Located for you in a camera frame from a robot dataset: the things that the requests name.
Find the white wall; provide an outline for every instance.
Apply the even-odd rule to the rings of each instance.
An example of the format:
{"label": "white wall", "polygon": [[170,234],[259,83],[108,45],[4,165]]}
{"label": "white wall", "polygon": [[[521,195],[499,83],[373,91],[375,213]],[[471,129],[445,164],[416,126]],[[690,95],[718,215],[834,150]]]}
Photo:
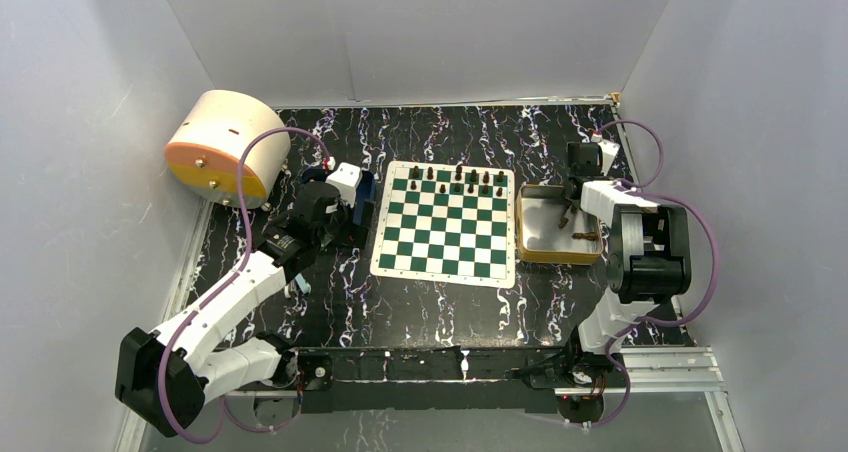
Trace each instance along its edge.
{"label": "white wall", "polygon": [[[694,200],[717,230],[724,274],[694,327],[751,451],[848,444],[846,11],[848,0],[671,0],[622,97],[625,117],[665,138],[652,189]],[[653,145],[628,133],[647,176]]]}
{"label": "white wall", "polygon": [[199,203],[162,147],[210,87],[165,0],[0,0],[3,450],[114,447]]}
{"label": "white wall", "polygon": [[273,105],[620,91],[668,0],[168,0],[217,87]]}

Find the yellow stripe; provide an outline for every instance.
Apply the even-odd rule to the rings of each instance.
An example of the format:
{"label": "yellow stripe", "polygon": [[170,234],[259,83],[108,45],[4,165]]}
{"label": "yellow stripe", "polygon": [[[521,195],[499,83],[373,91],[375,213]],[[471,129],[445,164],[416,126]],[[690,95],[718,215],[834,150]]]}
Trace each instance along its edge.
{"label": "yellow stripe", "polygon": [[[218,182],[216,190],[231,192],[233,194],[236,193],[235,174],[201,169],[189,165],[168,164],[168,166],[171,168],[174,175],[180,179],[180,182],[186,185],[206,188],[209,187],[209,182],[214,180]],[[260,181],[258,177],[243,177],[241,183],[242,186],[244,186],[244,195],[268,197],[268,192],[265,190],[265,186],[262,185],[262,181]]]}

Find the green and white chessboard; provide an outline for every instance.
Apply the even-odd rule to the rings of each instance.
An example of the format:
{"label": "green and white chessboard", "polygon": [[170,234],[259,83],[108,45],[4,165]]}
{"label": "green and white chessboard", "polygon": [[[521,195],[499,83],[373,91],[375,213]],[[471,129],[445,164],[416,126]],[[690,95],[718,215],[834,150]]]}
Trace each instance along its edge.
{"label": "green and white chessboard", "polygon": [[[420,169],[418,179],[412,178],[415,166]],[[427,178],[429,167],[432,179]],[[477,181],[469,192],[472,170]],[[371,273],[485,287],[515,285],[515,176],[503,170],[498,181],[500,172],[464,166],[457,181],[455,165],[391,162],[383,183]]]}

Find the black marble tabletop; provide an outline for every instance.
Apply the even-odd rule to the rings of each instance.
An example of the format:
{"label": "black marble tabletop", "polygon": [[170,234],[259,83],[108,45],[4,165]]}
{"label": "black marble tabletop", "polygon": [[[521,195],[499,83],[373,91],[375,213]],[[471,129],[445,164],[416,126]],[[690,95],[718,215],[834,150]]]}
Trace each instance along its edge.
{"label": "black marble tabletop", "polygon": [[[288,126],[313,131],[337,162],[358,164],[378,180],[392,160],[507,168],[521,184],[560,184],[566,143],[586,141],[591,129],[614,120],[609,105],[392,107],[280,110]],[[606,138],[619,140],[617,132]],[[253,213],[253,228],[284,211],[296,178],[321,156],[295,138],[288,170]],[[610,175],[630,177],[620,152]],[[378,185],[377,200],[381,196]],[[243,252],[244,230],[233,208],[215,205],[198,261],[193,298],[213,285]],[[307,296],[276,294],[224,340],[238,345],[263,330],[305,347],[533,347],[560,345],[594,308],[605,287],[604,263],[593,266],[518,262],[511,289],[410,281],[370,274],[372,237],[364,249],[328,249],[303,275]],[[671,318],[663,307],[657,316]],[[685,330],[642,325],[628,343],[692,345]]]}

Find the metal tray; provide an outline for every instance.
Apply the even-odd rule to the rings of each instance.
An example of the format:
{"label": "metal tray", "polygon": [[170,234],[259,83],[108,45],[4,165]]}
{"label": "metal tray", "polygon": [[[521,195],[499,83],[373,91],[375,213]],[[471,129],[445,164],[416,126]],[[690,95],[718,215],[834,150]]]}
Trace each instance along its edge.
{"label": "metal tray", "polygon": [[595,232],[600,237],[600,221],[582,210],[569,213],[568,224],[559,222],[565,203],[562,186],[525,185],[516,197],[518,257],[525,262],[544,264],[592,264],[601,256],[603,242],[573,239],[575,232]]}

